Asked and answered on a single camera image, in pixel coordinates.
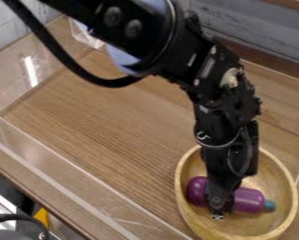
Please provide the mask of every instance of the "purple object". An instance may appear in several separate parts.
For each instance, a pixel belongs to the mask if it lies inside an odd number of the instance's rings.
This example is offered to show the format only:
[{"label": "purple object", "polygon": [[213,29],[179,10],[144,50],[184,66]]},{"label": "purple object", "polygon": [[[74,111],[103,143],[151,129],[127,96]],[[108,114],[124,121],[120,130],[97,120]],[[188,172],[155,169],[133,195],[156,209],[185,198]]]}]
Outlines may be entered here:
[{"label": "purple object", "polygon": [[[187,200],[197,206],[205,206],[205,187],[208,179],[197,176],[191,178],[187,186]],[[233,210],[256,214],[263,210],[274,211],[275,203],[267,201],[263,193],[259,190],[240,187],[235,191]]]}]

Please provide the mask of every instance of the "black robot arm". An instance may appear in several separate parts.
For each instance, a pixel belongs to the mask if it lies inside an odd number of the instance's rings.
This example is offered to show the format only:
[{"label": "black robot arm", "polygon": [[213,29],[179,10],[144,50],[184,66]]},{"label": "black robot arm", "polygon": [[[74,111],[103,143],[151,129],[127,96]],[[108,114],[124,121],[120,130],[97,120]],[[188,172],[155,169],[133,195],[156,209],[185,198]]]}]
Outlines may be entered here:
[{"label": "black robot arm", "polygon": [[[46,30],[25,17],[20,1],[2,1],[60,58],[54,43],[41,34]],[[196,14],[184,12],[173,0],[40,2],[81,22],[89,34],[109,44],[111,58],[131,76],[160,75],[188,93],[196,120],[193,137],[203,146],[208,170],[207,204],[212,216],[221,218],[232,209],[232,194],[243,178],[257,170],[257,125],[252,119],[260,114],[262,102],[253,96],[239,57],[204,37]],[[68,65],[68,58],[61,59]]]}]

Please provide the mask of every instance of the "black cable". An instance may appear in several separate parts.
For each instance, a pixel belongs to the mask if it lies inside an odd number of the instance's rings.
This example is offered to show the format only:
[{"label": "black cable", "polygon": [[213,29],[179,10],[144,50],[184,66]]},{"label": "black cable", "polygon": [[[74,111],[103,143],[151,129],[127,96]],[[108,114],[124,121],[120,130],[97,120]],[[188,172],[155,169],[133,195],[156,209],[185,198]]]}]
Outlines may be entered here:
[{"label": "black cable", "polygon": [[131,76],[127,76],[115,80],[105,80],[96,77],[86,70],[84,70],[82,67],[74,62],[74,60],[72,59],[72,57],[68,55],[68,53],[57,43],[56,39],[53,38],[52,34],[49,33],[44,25],[38,22],[38,20],[33,16],[26,6],[18,0],[2,0],[2,2],[9,6],[9,8],[13,10],[16,15],[22,20],[22,22],[26,24],[30,31],[41,40],[45,47],[49,49],[49,51],[52,52],[54,57],[58,59],[58,61],[84,80],[108,88],[125,87],[141,80],[140,78],[135,78]]},{"label": "black cable", "polygon": [[44,224],[34,218],[28,217],[25,215],[17,215],[17,214],[0,214],[0,222],[5,221],[29,221],[30,223],[36,224],[40,229],[42,230],[44,234],[44,240],[49,240],[49,231]]}]

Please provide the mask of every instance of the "bowl rim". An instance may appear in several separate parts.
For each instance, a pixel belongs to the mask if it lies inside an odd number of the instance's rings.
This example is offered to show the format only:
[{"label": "bowl rim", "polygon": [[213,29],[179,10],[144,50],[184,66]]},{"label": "bowl rim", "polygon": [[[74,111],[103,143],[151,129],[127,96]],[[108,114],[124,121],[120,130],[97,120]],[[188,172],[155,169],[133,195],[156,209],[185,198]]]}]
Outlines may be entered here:
[{"label": "bowl rim", "polygon": [[[188,205],[187,200],[184,198],[184,195],[181,193],[183,191],[181,191],[180,175],[181,175],[181,170],[183,170],[184,164],[185,164],[189,156],[197,150],[200,150],[200,148],[201,148],[200,145],[195,145],[188,150],[188,152],[183,155],[183,157],[179,161],[176,171],[175,171],[175,195],[176,195],[175,197],[176,197],[177,208],[179,208],[181,217],[183,217],[184,221],[187,222],[187,225],[189,226],[191,230],[197,234],[197,236],[200,236],[199,228],[197,228],[197,226],[195,226],[196,224],[191,224],[189,220],[188,220],[188,215],[196,215],[196,214],[192,211],[192,209],[189,208],[189,205]],[[291,177],[291,174],[290,174],[290,171],[288,171],[287,167],[280,162],[280,160],[276,158],[276,156],[274,154],[271,154],[270,151],[266,150],[262,147],[259,147],[259,151],[268,158],[271,158],[272,162],[276,164],[276,166],[282,170],[282,172],[283,172],[283,174],[284,174],[284,176],[288,180],[290,190],[291,190],[291,207],[290,207],[288,216],[286,217],[284,221],[280,223],[280,225],[275,229],[272,229],[270,232],[259,234],[259,235],[253,235],[253,236],[232,235],[232,234],[227,234],[224,232],[220,232],[219,230],[215,230],[215,229],[211,230],[208,228],[204,228],[203,230],[205,232],[205,235],[211,235],[213,237],[217,237],[219,239],[233,239],[233,240],[259,240],[259,239],[262,239],[262,240],[270,240],[270,239],[278,238],[282,235],[282,233],[288,228],[291,222],[294,221],[294,218],[295,218],[295,215],[296,215],[296,210],[298,210],[298,191],[296,191],[296,186],[295,186],[294,179]]]}]

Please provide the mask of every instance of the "wooden bowl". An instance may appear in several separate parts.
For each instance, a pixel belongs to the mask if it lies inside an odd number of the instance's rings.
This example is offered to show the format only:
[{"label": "wooden bowl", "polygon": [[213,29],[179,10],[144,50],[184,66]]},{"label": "wooden bowl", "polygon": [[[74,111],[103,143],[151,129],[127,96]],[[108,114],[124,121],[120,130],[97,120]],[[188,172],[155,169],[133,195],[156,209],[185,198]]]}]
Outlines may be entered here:
[{"label": "wooden bowl", "polygon": [[243,187],[260,190],[266,198],[275,201],[276,210],[259,215],[233,213],[225,215],[224,221],[215,221],[205,208],[193,206],[185,200],[189,179],[207,175],[199,152],[200,146],[195,146],[185,153],[175,174],[177,207],[192,231],[204,240],[278,239],[294,220],[298,208],[296,188],[284,165],[272,154],[260,149],[259,173],[243,182]]}]

